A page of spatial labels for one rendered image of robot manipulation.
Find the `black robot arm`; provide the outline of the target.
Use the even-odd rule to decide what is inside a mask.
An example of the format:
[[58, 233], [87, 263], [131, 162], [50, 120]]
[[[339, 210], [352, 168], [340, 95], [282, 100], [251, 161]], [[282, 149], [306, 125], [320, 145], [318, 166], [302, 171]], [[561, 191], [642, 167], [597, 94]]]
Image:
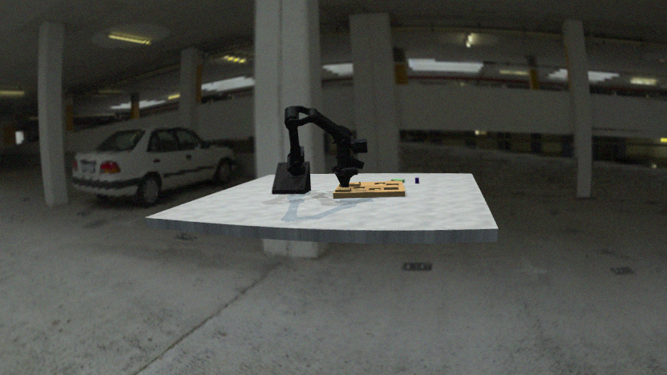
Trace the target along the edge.
[[[299, 118], [299, 113], [308, 115], [303, 119]], [[349, 154], [350, 149], [354, 153], [367, 153], [366, 139], [354, 139], [354, 134], [350, 129], [338, 126], [330, 119], [322, 115], [317, 109], [304, 106], [293, 106], [285, 109], [285, 126], [289, 129], [290, 153], [287, 155], [287, 170], [291, 173], [291, 178], [303, 178], [305, 174], [304, 146], [299, 144], [297, 127], [307, 123], [315, 123], [318, 127], [332, 135], [337, 144], [337, 154]], [[363, 169], [364, 162], [354, 158], [350, 159], [351, 167]]]

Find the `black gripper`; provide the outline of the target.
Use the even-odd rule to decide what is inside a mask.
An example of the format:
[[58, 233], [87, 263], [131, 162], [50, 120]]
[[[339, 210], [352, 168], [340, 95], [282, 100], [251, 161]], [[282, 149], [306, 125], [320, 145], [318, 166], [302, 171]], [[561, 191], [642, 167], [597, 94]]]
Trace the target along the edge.
[[352, 159], [352, 155], [350, 155], [350, 153], [337, 154], [336, 159], [338, 159], [338, 165], [333, 165], [332, 171], [337, 171], [335, 175], [337, 176], [339, 183], [342, 188], [347, 188], [349, 187], [350, 178], [353, 175], [358, 175], [358, 169], [351, 167], [350, 159]]

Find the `tan board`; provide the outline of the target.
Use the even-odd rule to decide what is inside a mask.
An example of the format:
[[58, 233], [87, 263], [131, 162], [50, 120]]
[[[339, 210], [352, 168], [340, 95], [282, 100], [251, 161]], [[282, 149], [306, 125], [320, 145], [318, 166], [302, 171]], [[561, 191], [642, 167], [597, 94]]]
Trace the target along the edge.
[[349, 187], [342, 187], [341, 184], [339, 184], [333, 193], [334, 199], [377, 197], [405, 197], [403, 182], [398, 180], [381, 182], [353, 182], [349, 183]]

